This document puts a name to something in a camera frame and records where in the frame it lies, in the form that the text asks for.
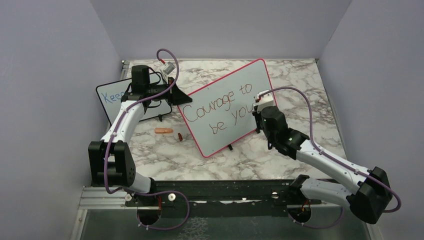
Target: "blue-framed whiteboard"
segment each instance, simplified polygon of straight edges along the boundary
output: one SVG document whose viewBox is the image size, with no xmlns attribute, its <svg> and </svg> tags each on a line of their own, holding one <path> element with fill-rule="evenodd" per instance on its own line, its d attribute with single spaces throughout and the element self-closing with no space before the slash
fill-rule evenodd
<svg viewBox="0 0 424 240">
<path fill-rule="evenodd" d="M 99 85 L 95 88 L 98 99 L 100 100 L 110 124 L 112 124 L 118 116 L 121 106 L 121 98 L 131 81 L 131 79 L 124 79 Z M 156 83 L 158 81 L 160 81 L 158 85 L 164 84 L 158 74 L 151 73 L 150 83 Z M 140 121 L 155 117 L 162 119 L 163 115 L 170 114 L 172 112 L 171 106 L 168 105 L 167 101 L 164 99 L 160 101 L 152 101 L 149 107 L 150 108 L 147 109 Z"/>
</svg>

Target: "cable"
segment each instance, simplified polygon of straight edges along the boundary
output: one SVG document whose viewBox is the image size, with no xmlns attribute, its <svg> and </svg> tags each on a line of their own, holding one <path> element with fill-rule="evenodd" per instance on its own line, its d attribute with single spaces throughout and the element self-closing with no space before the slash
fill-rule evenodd
<svg viewBox="0 0 424 240">
<path fill-rule="evenodd" d="M 148 108 L 148 109 L 155 109 L 155 108 L 159 107 L 161 104 L 162 104 L 162 101 L 160 101 L 160 102 L 159 102 L 159 105 L 156 105 L 156 106 L 148 106 L 147 108 Z"/>
<path fill-rule="evenodd" d="M 115 189 L 115 190 L 113 190 L 113 191 L 111 191 L 111 190 L 109 189 L 109 182 L 108 182 L 108 159 L 109 159 L 109 152 L 110 152 L 110 150 L 111 150 L 112 142 L 113 142 L 113 140 L 114 140 L 114 137 L 116 136 L 116 132 L 117 132 L 117 130 L 119 129 L 119 127 L 120 127 L 120 125 L 121 125 L 122 120 L 124 119 L 125 114 L 126 114 L 126 113 L 127 113 L 127 112 L 128 112 L 128 111 L 132 108 L 132 107 L 134 107 L 135 105 L 137 105 L 137 104 L 141 104 L 141 103 L 142 103 L 142 102 L 144 102 L 144 101 L 152 100 L 152 99 L 154 99 L 154 98 L 157 98 L 157 97 L 159 97 L 159 96 L 161 96 L 161 95 L 165 94 L 166 92 L 168 92 L 169 90 L 171 90 L 171 89 L 172 89 L 172 87 L 173 87 L 173 86 L 177 83 L 178 76 L 179 76 L 179 74 L 180 74 L 180 66 L 178 65 L 177 58 L 176 58 L 176 57 L 175 57 L 175 55 L 174 55 L 171 51 L 169 51 L 168 49 L 161 48 L 161 49 L 159 49 L 159 50 L 156 52 L 156 57 L 157 57 L 157 59 L 158 59 L 159 61 L 161 61 L 161 62 L 164 62 L 161 58 L 159 58 L 159 53 L 160 53 L 160 52 L 162 52 L 162 51 L 163 51 L 163 52 L 167 52 L 167 53 L 169 53 L 169 54 L 171 55 L 171 57 L 173 58 L 173 60 L 175 61 L 175 65 L 176 65 L 175 80 L 174 80 L 174 81 L 173 81 L 173 82 L 169 85 L 169 87 L 168 87 L 167 89 L 165 89 L 164 91 L 162 91 L 162 92 L 160 92 L 160 93 L 158 93 L 158 94 L 155 94 L 155 95 L 153 95 L 153 96 L 149 96 L 149 97 L 143 98 L 143 99 L 138 100 L 138 101 L 134 102 L 133 104 L 129 105 L 129 106 L 125 109 L 125 111 L 123 111 L 123 112 L 122 112 L 121 116 L 119 117 L 118 121 L 116 122 L 116 126 L 115 126 L 115 128 L 113 129 L 112 134 L 110 135 L 109 142 L 107 142 L 107 146 L 106 146 L 106 152 L 105 152 L 105 154 L 104 154 L 103 180 L 104 180 L 104 188 L 106 189 L 106 192 L 107 192 L 108 194 L 113 194 L 113 193 L 116 193 L 117 191 L 119 191 L 119 190 L 123 189 L 123 187 L 118 187 L 118 188 L 116 188 L 116 189 Z M 156 230 L 172 230 L 172 229 L 176 229 L 176 228 L 180 227 L 181 225 L 183 225 L 183 224 L 187 221 L 187 219 L 189 218 L 189 214 L 190 214 L 190 203 L 189 203 L 189 200 L 187 199 L 187 197 L 186 197 L 183 193 L 181 193 L 181 192 L 179 192 L 179 191 L 169 190 L 169 191 L 161 191 L 161 192 L 156 192 L 156 193 L 141 193 L 141 192 L 135 192 L 135 194 L 136 194 L 136 195 L 146 196 L 146 197 L 156 196 L 156 195 L 166 194 L 166 193 L 176 193 L 176 194 L 181 195 L 181 196 L 185 199 L 185 201 L 186 201 L 186 203 L 187 203 L 187 215 L 185 216 L 184 220 L 183 220 L 180 224 L 178 224 L 178 225 L 176 225 L 176 226 L 168 227 L 168 228 L 151 227 L 151 229 L 156 229 Z"/>
<path fill-rule="evenodd" d="M 292 215 L 290 215 L 290 213 L 288 214 L 288 217 L 291 218 L 291 220 L 293 220 L 293 223 L 301 225 L 302 227 L 305 227 L 305 228 L 309 228 L 309 229 L 329 229 L 329 228 L 332 228 L 332 227 L 336 226 L 337 224 L 339 224 L 340 221 L 342 221 L 342 218 L 343 218 L 344 215 L 345 215 L 345 209 L 342 207 L 341 211 L 340 211 L 340 216 L 338 216 L 338 218 L 335 222 L 333 222 L 332 224 L 330 224 L 328 226 L 314 226 L 314 225 L 304 224 L 303 222 L 296 221 L 292 217 Z"/>
<path fill-rule="evenodd" d="M 189 199 L 186 197 L 186 195 L 184 195 L 182 192 L 179 191 L 174 191 L 174 190 L 168 190 L 168 191 L 160 191 L 160 192 L 156 192 L 156 193 L 140 193 L 140 192 L 135 192 L 136 195 L 140 195 L 140 196 L 145 196 L 145 197 L 152 197 L 152 196 L 157 196 L 157 195 L 161 195 L 161 194 L 178 194 L 181 195 L 185 202 L 187 203 L 187 214 L 185 215 L 185 218 L 182 220 L 181 223 L 172 226 L 172 227 L 155 227 L 155 226 L 150 226 L 150 225 L 144 225 L 142 223 L 142 221 L 140 220 L 139 214 L 137 214 L 137 219 L 139 222 L 139 226 L 143 226 L 146 229 L 154 229 L 154 230 L 173 230 L 176 228 L 181 227 L 181 225 L 183 225 L 185 222 L 187 222 L 187 220 L 189 219 L 189 215 L 190 215 L 190 203 L 189 203 Z"/>
<path fill-rule="evenodd" d="M 302 92 L 302 91 L 300 91 L 299 89 L 297 89 L 297 88 L 294 88 L 294 87 L 291 87 L 291 86 L 282 86 L 282 87 L 277 87 L 277 88 L 274 88 L 274 89 L 271 89 L 271 90 L 269 90 L 269 91 L 266 91 L 266 92 L 264 92 L 264 93 L 262 93 L 262 94 L 260 94 L 259 95 L 259 98 L 262 98 L 262 96 L 264 96 L 264 95 L 266 95 L 266 94 L 269 94 L 269 93 L 271 93 L 271 92 L 274 92 L 274 91 L 277 91 L 277 90 L 285 90 L 285 89 L 290 89 L 290 90 L 294 90 L 294 91 L 296 91 L 296 92 L 298 92 L 300 95 L 302 95 L 302 97 L 305 99 L 305 101 L 306 101 L 306 104 L 307 104 L 307 107 L 308 107 L 308 109 L 309 109 L 309 134 L 310 134 L 310 142 L 312 143 L 312 145 L 315 147 L 315 149 L 320 149 L 319 147 L 318 147 L 318 145 L 315 143 L 315 141 L 314 141 L 314 135 L 313 135 L 313 132 L 312 132 L 312 125 L 313 125 L 313 122 L 312 122 L 312 107 L 311 107 L 311 103 L 309 102 L 309 100 L 308 100 L 308 98 L 306 97 L 306 95 Z M 395 192 L 395 191 L 393 191 L 390 187 L 388 187 L 388 186 L 386 186 L 384 183 L 382 183 L 381 181 L 379 181 L 378 179 L 376 179 L 375 177 L 373 177 L 373 176 L 370 176 L 370 175 L 368 175 L 368 174 L 366 174 L 366 173 L 363 173 L 363 172 L 361 172 L 361 171 L 358 171 L 358 170 L 356 170 L 355 168 L 353 168 L 353 167 L 351 167 L 351 166 L 349 166 L 349 165 L 347 165 L 347 164 L 345 164 L 345 163 L 343 163 L 343 162 L 341 162 L 341 161 L 339 161 L 338 159 L 336 159 L 336 158 L 334 158 L 334 157 L 332 157 L 331 155 L 329 155 L 328 153 L 326 153 L 325 151 L 323 151 L 323 150 L 321 150 L 321 152 L 320 152 L 320 154 L 322 154 L 322 155 L 324 155 L 324 156 L 326 156 L 327 158 L 329 158 L 330 160 L 332 160 L 333 162 L 335 162 L 335 163 L 337 163 L 337 164 L 339 164 L 339 165 L 341 165 L 342 167 L 344 167 L 344 168 L 346 168 L 346 169 L 349 169 L 350 171 L 352 171 L 352 172 L 355 172 L 355 173 L 357 173 L 357 174 L 359 174 L 359 175 L 361 175 L 361 176 L 363 176 L 363 177 L 366 177 L 366 178 L 368 178 L 368 179 L 370 179 L 370 180 L 372 180 L 372 181 L 374 181 L 375 183 L 377 183 L 378 185 L 380 185 L 380 186 L 382 186 L 384 189 L 386 189 L 387 191 L 389 191 L 395 198 L 396 198 L 396 200 L 397 200 L 397 206 L 395 207 L 395 208 L 393 208 L 393 209 L 389 209 L 389 210 L 384 210 L 383 211 L 383 213 L 394 213 L 394 212 L 396 212 L 396 211 L 398 211 L 400 208 L 401 208 L 401 206 L 402 206 L 402 201 L 401 201 L 401 198 L 399 197 L 399 195 Z"/>
<path fill-rule="evenodd" d="M 153 95 L 153 96 L 149 96 L 149 97 L 143 98 L 143 99 L 138 100 L 138 101 L 134 102 L 133 104 L 129 105 L 129 106 L 125 109 L 126 111 L 123 111 L 123 112 L 122 112 L 121 116 L 119 117 L 118 121 L 116 122 L 116 126 L 115 126 L 115 128 L 113 129 L 112 134 L 110 135 L 109 142 L 107 142 L 107 146 L 106 146 L 106 152 L 105 152 L 105 154 L 104 154 L 103 180 L 104 180 L 104 187 L 105 187 L 106 192 L 107 192 L 108 194 L 116 193 L 117 191 L 119 191 L 119 190 L 121 190 L 121 189 L 122 189 L 122 187 L 118 187 L 117 189 L 115 189 L 115 190 L 113 190 L 113 191 L 111 191 L 111 190 L 109 189 L 109 182 L 108 182 L 108 159 L 109 159 L 109 152 L 110 152 L 110 150 L 111 150 L 112 141 L 114 140 L 115 135 L 117 134 L 116 132 L 117 132 L 117 130 L 119 129 L 119 127 L 120 127 L 120 125 L 121 125 L 121 122 L 122 122 L 122 120 L 124 119 L 125 114 L 126 114 L 126 113 L 127 113 L 127 112 L 128 112 L 128 111 L 132 108 L 132 107 L 134 107 L 135 105 L 140 104 L 140 103 L 142 103 L 142 102 L 144 102 L 144 101 L 152 100 L 152 99 L 154 99 L 154 98 L 157 98 L 157 97 L 159 97 L 159 96 L 161 96 L 161 95 L 165 94 L 166 92 L 168 92 L 169 90 L 171 90 L 171 89 L 172 89 L 172 87 L 175 85 L 175 83 L 176 83 L 176 82 L 177 82 L 177 80 L 178 80 L 178 75 L 180 74 L 180 66 L 178 65 L 177 58 L 176 58 L 176 57 L 175 57 L 175 55 L 174 55 L 171 51 L 169 51 L 168 49 L 161 48 L 161 49 L 157 50 L 157 52 L 156 52 L 156 57 L 157 57 L 157 59 L 158 59 L 159 61 L 161 61 L 161 62 L 164 62 L 161 58 L 159 58 L 159 53 L 160 53 L 160 52 L 162 52 L 162 51 L 169 53 L 169 54 L 171 55 L 171 57 L 173 58 L 173 60 L 175 61 L 175 65 L 176 65 L 175 80 L 174 80 L 174 81 L 171 83 L 171 85 L 169 85 L 169 87 L 168 87 L 167 89 L 165 89 L 164 91 L 162 91 L 162 92 L 160 92 L 160 93 L 158 93 L 158 94 L 155 94 L 155 95 Z"/>
</svg>

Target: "screw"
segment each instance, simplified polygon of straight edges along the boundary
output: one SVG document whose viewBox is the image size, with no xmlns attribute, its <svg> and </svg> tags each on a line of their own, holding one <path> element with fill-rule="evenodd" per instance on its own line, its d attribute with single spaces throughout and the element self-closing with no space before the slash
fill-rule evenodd
<svg viewBox="0 0 424 240">
<path fill-rule="evenodd" d="M 175 198 L 176 198 L 176 196 L 175 196 L 174 193 L 171 193 L 171 194 L 168 195 L 168 200 L 171 201 L 171 202 L 174 201 Z"/>
<path fill-rule="evenodd" d="M 272 192 L 271 198 L 278 199 L 279 198 L 278 193 L 276 191 Z"/>
</svg>

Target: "white wall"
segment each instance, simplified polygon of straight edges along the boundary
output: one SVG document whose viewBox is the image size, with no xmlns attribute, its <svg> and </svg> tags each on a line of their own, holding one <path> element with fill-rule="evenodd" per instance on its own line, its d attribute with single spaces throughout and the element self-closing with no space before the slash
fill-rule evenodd
<svg viewBox="0 0 424 240">
<path fill-rule="evenodd" d="M 351 0 L 91 0 L 122 59 L 319 58 Z"/>
<path fill-rule="evenodd" d="M 423 26 L 423 0 L 353 0 L 318 62 L 348 159 L 385 169 L 401 196 L 385 240 L 424 234 Z"/>
<path fill-rule="evenodd" d="M 120 59 L 88 0 L 1 1 L 0 23 L 0 238 L 69 239 Z"/>
</svg>

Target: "glass surface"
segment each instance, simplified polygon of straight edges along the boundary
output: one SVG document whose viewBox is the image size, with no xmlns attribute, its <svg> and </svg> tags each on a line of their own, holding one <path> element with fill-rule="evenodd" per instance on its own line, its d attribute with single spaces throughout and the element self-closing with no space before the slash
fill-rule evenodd
<svg viewBox="0 0 424 240">
<path fill-rule="evenodd" d="M 339 207 L 314 207 L 308 224 L 325 226 L 335 221 Z M 171 227 L 182 218 L 161 218 L 157 227 Z M 83 240 L 370 240 L 364 222 L 349 211 L 343 220 L 327 229 L 310 229 L 293 223 L 288 217 L 192 217 L 180 228 L 159 231 L 138 227 L 135 210 L 89 210 L 84 223 Z"/>
</svg>

